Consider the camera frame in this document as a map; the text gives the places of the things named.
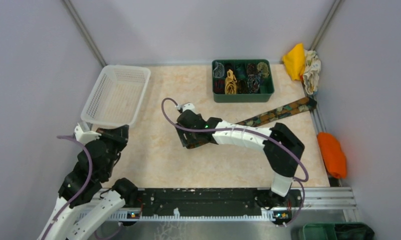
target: metal floor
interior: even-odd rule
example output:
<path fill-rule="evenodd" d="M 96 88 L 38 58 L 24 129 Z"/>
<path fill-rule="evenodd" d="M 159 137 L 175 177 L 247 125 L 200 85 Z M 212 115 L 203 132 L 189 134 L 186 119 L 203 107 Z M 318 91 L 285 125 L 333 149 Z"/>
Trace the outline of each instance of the metal floor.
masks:
<path fill-rule="evenodd" d="M 269 222 L 139 222 L 121 230 L 113 240 L 297 240 L 307 223 L 345 222 L 342 210 L 302 210 L 287 228 Z M 117 229 L 105 222 L 98 230 L 107 237 Z"/>

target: camouflage fabric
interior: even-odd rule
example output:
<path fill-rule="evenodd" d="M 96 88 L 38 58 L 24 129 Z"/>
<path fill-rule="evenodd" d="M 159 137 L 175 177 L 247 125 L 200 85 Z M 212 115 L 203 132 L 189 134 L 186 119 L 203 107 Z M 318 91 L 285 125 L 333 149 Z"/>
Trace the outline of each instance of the camouflage fabric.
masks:
<path fill-rule="evenodd" d="M 289 104 L 280 106 L 273 110 L 261 113 L 254 117 L 248 118 L 246 120 L 237 122 L 238 125 L 249 126 L 249 127 L 259 127 L 264 124 L 271 123 L 273 121 L 284 119 L 296 114 L 314 110 L 317 107 L 317 102 L 310 98 L 304 97 Z M 187 149 L 194 149 L 205 145 L 206 143 L 200 142 L 197 144 L 190 144 L 186 146 Z"/>

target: white wall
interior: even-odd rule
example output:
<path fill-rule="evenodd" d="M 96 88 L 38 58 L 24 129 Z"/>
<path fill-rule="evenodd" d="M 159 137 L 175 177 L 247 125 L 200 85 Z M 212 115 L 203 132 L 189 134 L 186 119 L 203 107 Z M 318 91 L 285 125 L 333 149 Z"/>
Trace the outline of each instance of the white wall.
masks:
<path fill-rule="evenodd" d="M 346 1 L 317 50 L 318 104 L 363 220 L 401 239 L 401 0 Z"/>
<path fill-rule="evenodd" d="M 307 48 L 332 0 L 78 0 L 75 8 L 110 64 L 281 60 Z"/>
<path fill-rule="evenodd" d="M 61 1 L 0 1 L 0 239 L 42 231 L 100 70 Z"/>

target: green bin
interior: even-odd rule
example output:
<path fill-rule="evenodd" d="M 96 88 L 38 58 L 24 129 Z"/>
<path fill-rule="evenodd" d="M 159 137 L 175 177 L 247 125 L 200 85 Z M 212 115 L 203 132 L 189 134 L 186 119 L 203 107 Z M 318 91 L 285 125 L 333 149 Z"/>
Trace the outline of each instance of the green bin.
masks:
<path fill-rule="evenodd" d="M 221 77 L 214 76 L 214 69 L 217 63 L 224 66 L 224 75 Z M 268 67 L 269 75 L 267 77 L 261 76 L 261 84 L 257 93 L 237 93 L 237 94 L 224 94 L 220 87 L 227 77 L 227 70 L 232 68 L 237 81 L 248 81 L 249 74 L 246 72 L 248 66 L 259 63 L 265 63 Z M 212 93 L 214 101 L 217 103 L 264 103 L 267 102 L 271 95 L 274 93 L 273 77 L 271 75 L 270 62 L 266 59 L 217 59 L 212 61 Z"/>
<path fill-rule="evenodd" d="M 299 232 L 301 240 L 373 239 L 374 231 L 362 222 L 308 223 Z"/>

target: green tray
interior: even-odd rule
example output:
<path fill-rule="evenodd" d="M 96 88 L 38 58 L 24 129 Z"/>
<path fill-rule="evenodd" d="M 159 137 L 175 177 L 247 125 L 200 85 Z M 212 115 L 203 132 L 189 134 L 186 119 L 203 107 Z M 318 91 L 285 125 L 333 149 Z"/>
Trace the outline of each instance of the green tray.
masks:
<path fill-rule="evenodd" d="M 271 95 L 274 93 L 274 84 L 273 77 L 271 75 L 270 63 L 266 59 L 217 59 L 212 61 L 212 70 L 215 68 L 216 62 L 223 64 L 224 66 L 224 76 L 223 77 L 214 77 L 212 72 L 212 93 L 214 101 L 217 103 L 264 103 L 267 102 Z M 234 74 L 238 81 L 246 81 L 248 75 L 245 72 L 245 77 L 238 76 L 236 71 L 236 66 L 244 65 L 244 69 L 246 71 L 248 64 L 255 64 L 264 62 L 268 66 L 269 76 L 264 78 L 261 77 L 263 83 L 259 86 L 258 93 L 238 93 L 238 94 L 224 94 L 224 93 L 216 93 L 214 92 L 214 83 L 218 80 L 225 81 L 227 76 L 226 65 L 232 65 L 232 69 L 234 70 Z"/>
<path fill-rule="evenodd" d="M 303 226 L 301 240 L 337 240 L 335 225 L 331 223 L 310 223 Z"/>
<path fill-rule="evenodd" d="M 303 226 L 303 228 L 299 232 L 299 239 L 301 240 L 338 240 L 336 233 L 336 226 L 339 225 L 361 225 L 367 229 L 367 231 L 373 232 L 371 228 L 369 228 L 363 222 L 337 222 L 337 223 L 308 223 Z"/>

